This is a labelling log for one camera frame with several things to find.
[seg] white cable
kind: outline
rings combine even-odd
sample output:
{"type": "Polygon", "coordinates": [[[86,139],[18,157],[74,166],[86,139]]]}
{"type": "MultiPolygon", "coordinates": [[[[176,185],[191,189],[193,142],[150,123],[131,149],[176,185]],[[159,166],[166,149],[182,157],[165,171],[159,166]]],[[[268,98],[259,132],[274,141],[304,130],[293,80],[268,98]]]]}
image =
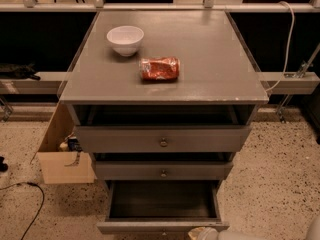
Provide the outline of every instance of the white cable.
{"type": "MultiPolygon", "coordinates": [[[[290,31],[289,31],[289,35],[288,35],[288,41],[287,41],[287,47],[286,47],[286,57],[285,57],[285,61],[284,61],[284,66],[283,66],[283,70],[282,73],[284,74],[286,72],[286,68],[287,68],[287,64],[288,64],[288,57],[289,57],[289,50],[290,50],[290,42],[291,42],[291,35],[292,35],[292,30],[293,30],[293,26],[294,26],[294,22],[295,22],[295,16],[294,16],[294,12],[290,6],[290,4],[288,4],[287,2],[281,1],[279,2],[279,4],[282,4],[283,6],[289,8],[290,12],[291,12],[291,16],[292,16],[292,21],[291,21],[291,27],[290,27],[290,31]]],[[[266,90],[266,92],[271,91],[273,88],[275,88],[281,81],[281,78],[270,88],[268,88],[266,90]]]]}

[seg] bottom drawer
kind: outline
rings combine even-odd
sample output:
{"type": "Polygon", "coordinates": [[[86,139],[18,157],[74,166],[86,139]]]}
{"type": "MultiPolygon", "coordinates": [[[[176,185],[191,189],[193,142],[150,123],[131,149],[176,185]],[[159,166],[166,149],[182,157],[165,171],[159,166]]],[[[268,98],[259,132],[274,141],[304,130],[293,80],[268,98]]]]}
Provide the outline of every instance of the bottom drawer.
{"type": "Polygon", "coordinates": [[[101,233],[188,232],[228,228],[216,200],[218,181],[113,181],[101,233]]]}

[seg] cabinet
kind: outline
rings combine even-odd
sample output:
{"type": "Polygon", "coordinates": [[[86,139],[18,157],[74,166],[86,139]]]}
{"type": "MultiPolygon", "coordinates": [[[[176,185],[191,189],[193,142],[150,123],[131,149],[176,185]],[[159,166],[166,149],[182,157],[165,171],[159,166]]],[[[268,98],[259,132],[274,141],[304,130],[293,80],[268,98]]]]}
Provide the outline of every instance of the cabinet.
{"type": "Polygon", "coordinates": [[[268,96],[225,12],[100,12],[61,102],[108,183],[102,233],[228,227],[216,192],[268,96]],[[145,32],[132,57],[106,43],[119,25],[145,32]],[[140,80],[139,59],[155,56],[180,59],[176,82],[140,80]]]}

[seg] cardboard box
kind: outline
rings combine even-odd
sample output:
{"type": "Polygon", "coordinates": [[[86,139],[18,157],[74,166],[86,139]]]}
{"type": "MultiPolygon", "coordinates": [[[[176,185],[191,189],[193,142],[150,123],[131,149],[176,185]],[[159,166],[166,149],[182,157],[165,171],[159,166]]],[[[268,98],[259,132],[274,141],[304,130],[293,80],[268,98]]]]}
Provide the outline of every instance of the cardboard box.
{"type": "Polygon", "coordinates": [[[75,161],[77,152],[59,152],[65,137],[73,131],[73,121],[67,107],[58,103],[37,157],[46,184],[93,183],[95,174],[88,153],[81,152],[78,166],[66,167],[75,161]]]}

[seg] black cable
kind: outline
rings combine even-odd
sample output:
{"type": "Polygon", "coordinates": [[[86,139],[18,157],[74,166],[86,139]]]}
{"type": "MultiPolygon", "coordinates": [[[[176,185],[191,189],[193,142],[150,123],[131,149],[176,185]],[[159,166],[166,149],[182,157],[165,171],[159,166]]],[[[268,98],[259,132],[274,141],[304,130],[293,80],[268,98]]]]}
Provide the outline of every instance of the black cable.
{"type": "Polygon", "coordinates": [[[29,224],[28,228],[25,230],[24,234],[22,235],[21,240],[24,239],[24,237],[25,237],[26,234],[28,233],[30,227],[32,226],[32,224],[34,223],[34,221],[36,220],[36,218],[38,217],[38,215],[39,215],[39,213],[40,213],[40,211],[41,211],[41,209],[42,209],[42,207],[43,207],[44,197],[45,197],[43,189],[42,189],[37,183],[33,183],[33,182],[29,182],[29,181],[28,181],[28,182],[19,182],[19,183],[15,183],[15,184],[9,185],[9,186],[7,186],[7,187],[5,187],[5,188],[0,188],[0,191],[1,191],[1,190],[9,189],[9,188],[14,187],[14,186],[21,186],[22,184],[27,184],[27,185],[29,185],[29,186],[31,186],[31,187],[37,187],[38,189],[40,189],[40,191],[41,191],[41,193],[42,193],[42,201],[41,201],[40,207],[39,207],[36,215],[34,216],[33,220],[32,220],[31,223],[29,224]]]}

